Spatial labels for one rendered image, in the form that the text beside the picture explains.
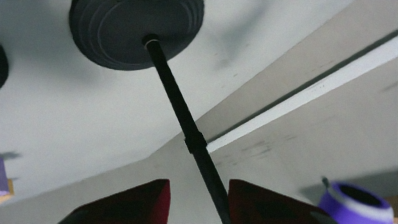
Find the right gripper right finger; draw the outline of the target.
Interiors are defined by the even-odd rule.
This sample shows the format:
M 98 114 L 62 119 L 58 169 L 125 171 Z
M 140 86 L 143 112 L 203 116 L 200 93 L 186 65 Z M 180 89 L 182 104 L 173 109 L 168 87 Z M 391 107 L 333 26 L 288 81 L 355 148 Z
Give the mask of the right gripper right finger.
M 241 179 L 230 179 L 228 204 L 231 224 L 320 224 L 310 214 L 319 207 Z

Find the tan rectangular box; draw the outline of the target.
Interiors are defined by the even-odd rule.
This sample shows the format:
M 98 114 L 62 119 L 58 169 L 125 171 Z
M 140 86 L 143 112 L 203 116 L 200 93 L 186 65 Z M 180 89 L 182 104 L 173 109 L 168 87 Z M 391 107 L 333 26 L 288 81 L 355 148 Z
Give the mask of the tan rectangular box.
M 0 194 L 0 200 L 14 193 L 14 192 L 13 192 L 13 186 L 12 186 L 11 177 L 8 177 L 8 178 L 7 178 L 7 182 L 8 182 L 9 191 L 4 192 L 4 193 L 1 193 L 1 194 Z

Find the purple box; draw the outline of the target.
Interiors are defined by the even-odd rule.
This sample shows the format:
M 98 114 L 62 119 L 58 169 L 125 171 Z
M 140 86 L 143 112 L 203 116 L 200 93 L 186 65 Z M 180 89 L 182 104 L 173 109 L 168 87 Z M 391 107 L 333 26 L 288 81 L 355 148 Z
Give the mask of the purple box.
M 7 191 L 9 190 L 8 190 L 4 160 L 3 157 L 0 156 L 0 194 Z

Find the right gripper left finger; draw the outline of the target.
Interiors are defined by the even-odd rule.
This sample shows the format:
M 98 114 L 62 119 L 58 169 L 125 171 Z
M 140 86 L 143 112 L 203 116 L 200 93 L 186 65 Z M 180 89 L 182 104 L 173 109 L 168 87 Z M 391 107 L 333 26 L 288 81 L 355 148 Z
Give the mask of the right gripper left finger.
M 167 224 L 170 202 L 169 179 L 156 179 L 79 206 L 68 215 L 89 210 L 78 224 Z

